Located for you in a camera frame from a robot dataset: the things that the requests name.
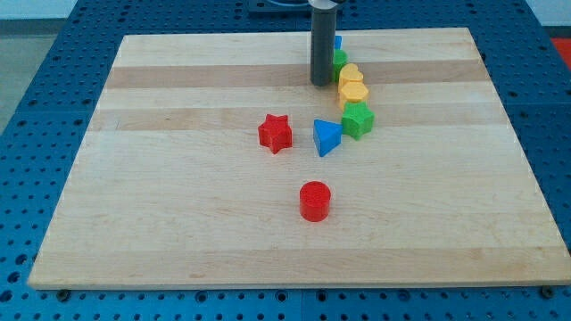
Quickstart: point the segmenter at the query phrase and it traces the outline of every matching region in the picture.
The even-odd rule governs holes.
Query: yellow block
[[[368,89],[362,82],[345,83],[339,92],[339,108],[345,110],[345,103],[360,103],[368,100]]]
[[[339,87],[337,91],[341,92],[341,88],[348,82],[363,82],[363,73],[359,71],[359,67],[354,63],[347,63],[339,71]]]

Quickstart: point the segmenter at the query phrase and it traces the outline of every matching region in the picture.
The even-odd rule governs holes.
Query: green cube block
[[[341,49],[333,51],[333,80],[339,82],[339,72],[348,62],[347,53]]]
[[[345,112],[341,118],[344,135],[360,140],[373,129],[374,121],[375,113],[367,107],[366,102],[345,104]]]

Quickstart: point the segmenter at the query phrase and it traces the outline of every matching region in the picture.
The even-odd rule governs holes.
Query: wooden surface
[[[325,158],[307,33],[128,36],[37,256],[38,289],[568,284],[571,259],[467,29],[343,33],[375,128]],[[294,148],[258,144],[288,114]],[[299,214],[322,180],[330,216]]]

